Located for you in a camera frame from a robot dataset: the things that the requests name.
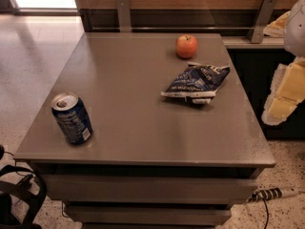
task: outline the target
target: gray tabletop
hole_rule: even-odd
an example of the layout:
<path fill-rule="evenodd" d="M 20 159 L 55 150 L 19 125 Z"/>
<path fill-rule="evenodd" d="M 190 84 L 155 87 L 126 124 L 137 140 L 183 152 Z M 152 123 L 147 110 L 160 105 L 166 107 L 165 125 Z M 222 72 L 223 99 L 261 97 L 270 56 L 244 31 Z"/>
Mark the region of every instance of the gray tabletop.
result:
<path fill-rule="evenodd" d="M 273 167 L 275 160 L 222 39 L 195 34 L 192 61 L 231 65 L 210 105 L 160 95 L 188 67 L 175 55 L 174 33 L 86 33 L 76 46 L 15 154 L 58 163 Z M 71 146 L 51 113 L 51 100 L 75 92 L 93 136 Z"/>

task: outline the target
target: floor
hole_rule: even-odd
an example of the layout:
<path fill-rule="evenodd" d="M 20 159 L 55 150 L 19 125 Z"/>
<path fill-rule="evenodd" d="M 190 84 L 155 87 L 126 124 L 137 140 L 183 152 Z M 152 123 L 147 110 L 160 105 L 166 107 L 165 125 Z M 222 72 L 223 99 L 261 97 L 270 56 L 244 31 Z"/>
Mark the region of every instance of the floor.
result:
<path fill-rule="evenodd" d="M 77 16 L 0 14 L 0 143 L 8 152 L 17 150 L 83 33 L 81 19 Z M 257 179 L 259 188 L 293 186 L 301 192 L 296 197 L 267 202 L 268 228 L 304 228 L 305 141 L 273 140 L 269 144 L 277 164 Z M 14 162 L 5 154 L 0 164 Z M 48 198 L 35 221 L 46 229 L 81 228 L 81 223 L 62 216 L 59 201 Z M 232 217 L 216 228 L 260 229 L 265 222 L 264 203 L 253 202 L 234 206 Z"/>

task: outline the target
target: power strip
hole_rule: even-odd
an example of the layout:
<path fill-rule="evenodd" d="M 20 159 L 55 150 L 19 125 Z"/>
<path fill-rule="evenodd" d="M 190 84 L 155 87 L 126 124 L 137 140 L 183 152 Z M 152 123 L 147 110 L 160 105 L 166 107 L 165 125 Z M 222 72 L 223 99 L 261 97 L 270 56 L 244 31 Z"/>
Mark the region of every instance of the power strip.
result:
<path fill-rule="evenodd" d="M 262 199 L 270 200 L 275 198 L 288 198 L 297 196 L 299 194 L 298 190 L 293 187 L 284 187 L 278 188 L 274 187 L 268 190 L 258 190 L 254 192 L 250 198 L 248 198 L 248 202 L 256 202 Z"/>

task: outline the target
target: silver can top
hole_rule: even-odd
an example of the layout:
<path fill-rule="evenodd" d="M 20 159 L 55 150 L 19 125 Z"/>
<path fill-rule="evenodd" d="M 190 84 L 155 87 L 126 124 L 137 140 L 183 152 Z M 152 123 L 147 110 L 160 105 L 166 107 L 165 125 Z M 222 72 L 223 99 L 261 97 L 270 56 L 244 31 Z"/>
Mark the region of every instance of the silver can top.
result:
<path fill-rule="evenodd" d="M 65 92 L 57 95 L 51 102 L 56 111 L 67 111 L 73 108 L 78 102 L 78 96 L 72 92 Z"/>

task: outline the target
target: table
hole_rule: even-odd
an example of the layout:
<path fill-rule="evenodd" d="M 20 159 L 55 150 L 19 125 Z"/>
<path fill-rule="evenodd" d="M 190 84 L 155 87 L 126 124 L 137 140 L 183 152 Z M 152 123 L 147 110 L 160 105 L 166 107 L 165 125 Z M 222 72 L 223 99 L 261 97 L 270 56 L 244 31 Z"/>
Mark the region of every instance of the table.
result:
<path fill-rule="evenodd" d="M 175 33 L 85 33 L 15 154 L 83 228 L 215 226 L 275 160 L 218 34 L 195 34 L 192 61 L 231 66 L 210 105 L 160 95 L 188 67 Z M 92 137 L 65 140 L 51 113 L 75 92 Z"/>

